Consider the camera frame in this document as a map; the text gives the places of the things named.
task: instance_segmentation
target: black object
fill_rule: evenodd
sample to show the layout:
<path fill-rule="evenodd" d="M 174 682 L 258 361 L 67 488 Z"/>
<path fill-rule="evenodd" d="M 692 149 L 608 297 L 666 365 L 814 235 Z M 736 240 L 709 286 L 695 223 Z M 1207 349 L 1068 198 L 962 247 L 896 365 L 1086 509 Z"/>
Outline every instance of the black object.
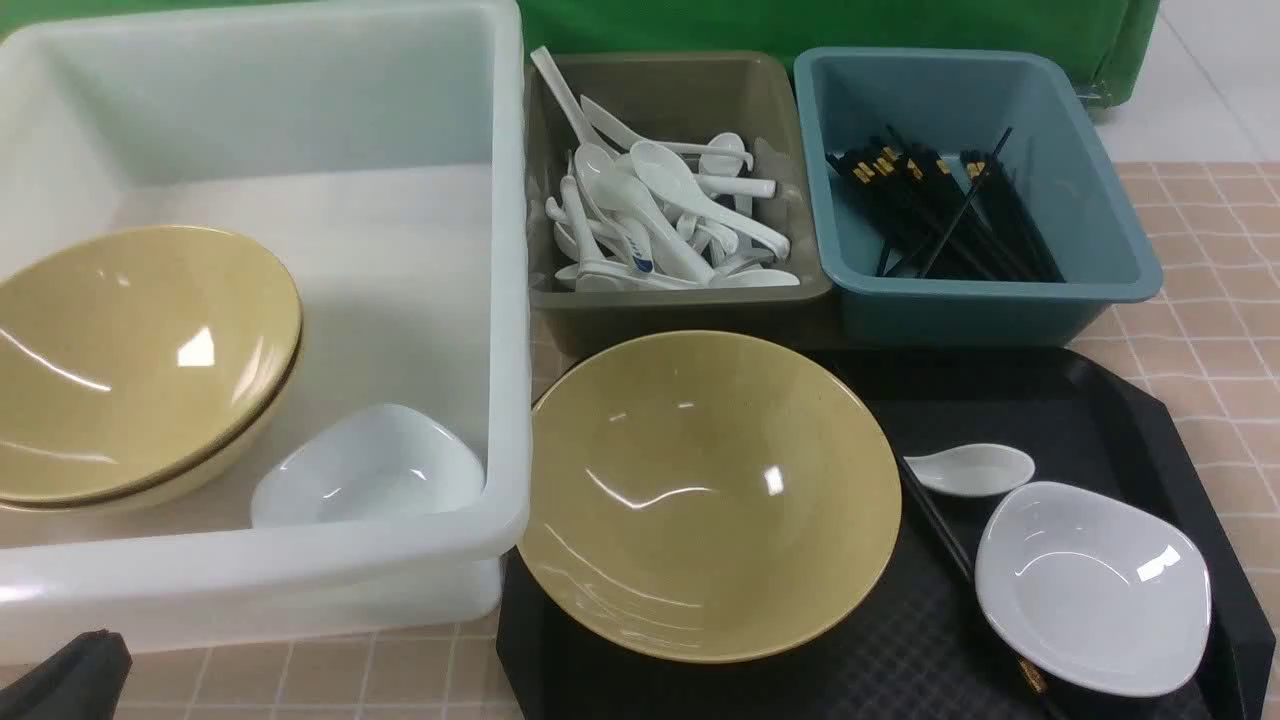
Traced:
<path fill-rule="evenodd" d="M 918 268 L 918 278 L 1065 282 L 997 161 L 1012 128 L 992 151 L 960 152 L 961 174 L 972 181 L 968 191 L 936 150 L 909 142 L 892 126 L 886 131 L 896 146 L 872 136 L 867 147 L 827 155 L 827 163 L 849 181 L 854 204 L 883 240 L 877 277 L 899 277 Z M 900 258 L 888 266 L 891 250 Z"/>
<path fill-rule="evenodd" d="M 1161 698 L 1128 700 L 1050 676 L 1071 717 L 1261 717 L 1275 635 L 1160 401 L 1059 348 L 810 356 L 861 396 L 899 454 L 1011 445 L 1036 457 L 1041 478 L 1121 498 L 1197 543 L 1215 597 L 1194 682 Z M 972 556 L 997 500 L 933 497 Z M 904 502 L 893 556 L 867 600 L 791 652 L 685 665 L 620 648 L 564 615 L 512 553 L 498 655 L 527 720 L 1043 716 L 913 502 Z"/>
<path fill-rule="evenodd" d="M 133 659 L 116 633 L 84 633 L 0 689 L 0 720 L 111 720 Z"/>
<path fill-rule="evenodd" d="M 996 149 L 991 151 L 992 160 L 1000 156 L 1000 151 L 1005 149 L 1005 143 L 1009 142 L 1009 136 L 1012 132 L 1014 128 L 1006 128 L 1005 135 L 1000 136 L 1000 142 L 997 142 Z M 975 178 L 973 178 L 973 184 L 969 186 L 969 192 L 964 195 L 964 201 L 960 204 L 960 209 L 956 210 L 955 217 L 951 219 L 951 224 L 947 225 L 946 232 L 942 233 L 942 237 L 938 238 L 938 243 L 934 245 L 933 251 L 929 252 L 929 258 L 924 261 L 924 265 L 920 266 L 922 278 L 929 277 L 929 270 L 933 269 L 933 263 L 937 261 L 938 255 L 942 254 L 942 249 L 946 247 L 947 241 L 951 240 L 951 234 L 955 232 L 956 225 L 959 225 L 960 220 L 963 220 L 965 214 L 969 213 L 969 206 L 973 205 L 973 199 L 978 196 L 978 191 L 982 190 L 983 184 L 986 184 L 988 177 L 991 177 L 991 173 L 983 169 Z"/>

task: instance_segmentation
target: chopstick with gold tip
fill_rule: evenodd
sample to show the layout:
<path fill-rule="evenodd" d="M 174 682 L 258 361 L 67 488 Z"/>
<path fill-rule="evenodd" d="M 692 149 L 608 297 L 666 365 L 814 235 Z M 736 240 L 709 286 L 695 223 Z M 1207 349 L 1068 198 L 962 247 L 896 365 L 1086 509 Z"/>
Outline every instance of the chopstick with gold tip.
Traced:
<path fill-rule="evenodd" d="M 925 520 L 933 528 L 933 534 L 937 536 L 938 542 L 951 556 L 951 561 L 955 562 L 956 569 L 964 577 L 968 588 L 973 589 L 973 560 L 969 559 L 969 553 L 965 551 L 964 546 L 956 538 L 955 533 L 947 525 L 947 521 L 942 518 L 942 512 L 938 511 L 938 506 L 933 503 L 933 498 L 929 497 L 929 491 L 924 488 L 920 479 L 915 477 L 911 466 L 906 464 L 905 460 L 899 455 L 897 471 L 902 478 L 902 486 L 906 487 L 906 492 L 915 501 L 915 505 L 924 512 Z M 1044 674 L 1039 667 L 1032 665 L 1029 660 L 1009 650 L 1009 652 L 1016 659 L 1019 674 L 1021 674 L 1023 680 L 1027 687 L 1032 689 L 1036 698 L 1039 701 L 1041 707 L 1044 710 L 1044 716 L 1050 720 L 1071 720 L 1070 715 L 1066 714 L 1053 698 L 1048 696 L 1048 682 L 1044 679 Z"/>

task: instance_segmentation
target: teal plastic bin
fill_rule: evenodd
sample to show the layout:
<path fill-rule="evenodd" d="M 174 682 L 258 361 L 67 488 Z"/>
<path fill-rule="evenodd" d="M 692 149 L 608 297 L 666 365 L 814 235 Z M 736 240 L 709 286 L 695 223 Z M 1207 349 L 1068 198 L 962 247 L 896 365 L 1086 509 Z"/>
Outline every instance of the teal plastic bin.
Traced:
<path fill-rule="evenodd" d="M 819 47 L 795 65 L 822 268 L 842 290 L 856 345 L 1065 345 L 1115 302 L 1142 302 L 1164 273 L 1071 85 L 1021 53 Z M 883 238 L 850 202 L 827 152 L 887 136 L 955 161 L 991 150 L 1044 236 L 1065 283 L 877 278 Z"/>

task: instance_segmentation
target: black chopsticks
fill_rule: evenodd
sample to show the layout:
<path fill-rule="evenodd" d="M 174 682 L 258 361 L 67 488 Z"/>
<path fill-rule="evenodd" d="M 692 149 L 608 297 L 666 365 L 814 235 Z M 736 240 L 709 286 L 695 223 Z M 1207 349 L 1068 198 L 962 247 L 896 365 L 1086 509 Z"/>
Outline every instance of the black chopsticks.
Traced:
<path fill-rule="evenodd" d="M 973 560 L 969 559 L 969 553 L 965 551 L 964 546 L 956 538 L 955 533 L 947 525 L 947 521 L 942 518 L 942 512 L 938 511 L 938 506 L 933 503 L 933 498 L 929 497 L 929 491 L 924 488 L 920 479 L 915 477 L 915 471 L 911 466 L 900 456 L 895 455 L 897 460 L 897 471 L 902 478 L 902 487 L 906 488 L 908 495 L 915 501 L 915 505 L 924 514 L 925 520 L 928 520 L 929 527 L 933 529 L 933 534 L 942 543 L 943 550 L 951 556 L 951 561 L 955 564 L 956 570 L 964 577 L 965 584 L 969 592 L 974 592 L 973 584 Z M 1041 673 L 1039 667 L 1032 665 L 1029 660 L 1014 652 L 1012 648 L 1009 652 L 1016 659 L 1018 670 L 1027 683 L 1027 687 L 1032 689 L 1036 698 L 1039 701 L 1041 707 L 1044 710 L 1044 716 L 1050 720 L 1071 720 L 1071 717 L 1064 711 L 1053 698 L 1048 696 L 1048 683 L 1044 680 L 1044 674 Z"/>
<path fill-rule="evenodd" d="M 877 277 L 904 277 L 914 268 L 916 278 L 1065 282 L 998 160 L 1012 128 L 991 151 L 959 154 L 968 191 L 936 150 L 909 142 L 892 126 L 886 131 L 891 142 L 872 136 L 864 147 L 827 155 L 883 240 Z M 900 259 L 890 265 L 895 250 Z"/>

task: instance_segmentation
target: yellow bowl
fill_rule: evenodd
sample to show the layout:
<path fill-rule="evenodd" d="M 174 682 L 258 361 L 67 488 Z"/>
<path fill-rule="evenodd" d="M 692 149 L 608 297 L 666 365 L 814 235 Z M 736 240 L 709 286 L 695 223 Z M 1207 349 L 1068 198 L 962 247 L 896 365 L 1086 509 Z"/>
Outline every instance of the yellow bowl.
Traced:
<path fill-rule="evenodd" d="M 154 227 L 0 284 L 0 501 L 83 503 L 227 445 L 289 366 L 302 304 L 252 240 Z"/>
<path fill-rule="evenodd" d="M 284 373 L 284 378 L 280 380 L 280 384 L 273 389 L 273 393 L 261 413 L 250 420 L 244 430 L 230 438 L 227 445 L 214 450 L 207 456 L 198 459 L 189 468 L 178 471 L 172 478 L 163 479 L 159 483 L 147 486 L 141 491 L 111 497 L 105 501 L 99 500 L 64 505 L 20 505 L 13 502 L 0 502 L 0 510 L 14 510 L 18 512 L 35 512 L 42 515 L 69 515 L 72 512 L 84 515 L 115 515 L 118 512 L 132 512 L 136 510 L 154 507 L 195 492 L 230 469 L 232 464 L 239 460 L 241 456 L 244 455 L 244 452 L 247 452 L 248 448 L 252 447 L 252 445 L 262 436 L 262 432 L 266 430 L 268 425 L 271 424 L 271 420 L 275 419 L 276 413 L 279 413 L 280 405 L 284 402 L 284 396 L 288 392 L 293 378 L 297 375 L 297 366 L 301 360 L 302 343 L 300 340 L 297 352 L 293 356 L 293 363 Z"/>
<path fill-rule="evenodd" d="M 735 662 L 858 606 L 901 507 L 884 434 L 827 370 L 762 340 L 677 332 L 600 352 L 534 406 L 518 548 L 605 639 Z"/>

